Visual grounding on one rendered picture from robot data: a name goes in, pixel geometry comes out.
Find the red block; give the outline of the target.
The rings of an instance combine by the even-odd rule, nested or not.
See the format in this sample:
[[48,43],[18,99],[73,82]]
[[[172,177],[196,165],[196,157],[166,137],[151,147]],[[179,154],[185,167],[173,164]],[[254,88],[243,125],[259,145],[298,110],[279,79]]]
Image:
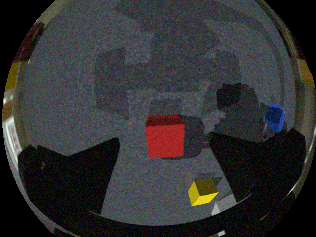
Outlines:
[[183,157],[185,123],[178,114],[149,115],[145,130],[149,158]]

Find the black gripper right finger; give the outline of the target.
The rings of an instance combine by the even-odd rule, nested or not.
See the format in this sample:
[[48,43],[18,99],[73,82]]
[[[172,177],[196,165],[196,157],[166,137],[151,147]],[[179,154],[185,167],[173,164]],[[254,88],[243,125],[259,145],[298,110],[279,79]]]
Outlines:
[[230,183],[236,203],[251,195],[251,188],[262,175],[272,151],[284,141],[285,133],[287,129],[262,143],[244,141],[214,131],[208,133],[208,145]]

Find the blue block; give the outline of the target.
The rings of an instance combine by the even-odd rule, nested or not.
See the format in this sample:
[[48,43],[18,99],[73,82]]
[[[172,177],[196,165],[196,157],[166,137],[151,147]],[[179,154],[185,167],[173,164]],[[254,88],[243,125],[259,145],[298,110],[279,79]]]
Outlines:
[[271,131],[275,131],[275,133],[279,133],[281,131],[281,127],[283,127],[285,122],[285,110],[284,106],[275,105],[275,103],[270,103],[270,107],[268,107],[266,122],[268,129]]

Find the yellow block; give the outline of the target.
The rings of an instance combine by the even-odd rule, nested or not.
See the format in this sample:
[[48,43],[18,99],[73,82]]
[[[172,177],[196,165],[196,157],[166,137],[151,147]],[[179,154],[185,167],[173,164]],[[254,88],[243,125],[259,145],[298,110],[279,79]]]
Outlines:
[[193,186],[189,190],[191,206],[198,204],[210,203],[211,199],[218,194],[215,183],[211,179],[194,180]]

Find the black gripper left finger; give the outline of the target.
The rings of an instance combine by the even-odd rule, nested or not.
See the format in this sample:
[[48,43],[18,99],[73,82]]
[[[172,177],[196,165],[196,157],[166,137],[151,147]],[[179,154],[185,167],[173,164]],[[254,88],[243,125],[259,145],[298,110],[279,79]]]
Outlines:
[[61,155],[49,150],[48,147],[37,146],[42,162],[50,170],[60,175],[70,190],[74,192],[89,207],[94,214],[102,214],[106,190],[114,166],[116,166],[118,151],[121,149],[118,138],[98,143],[77,154]]

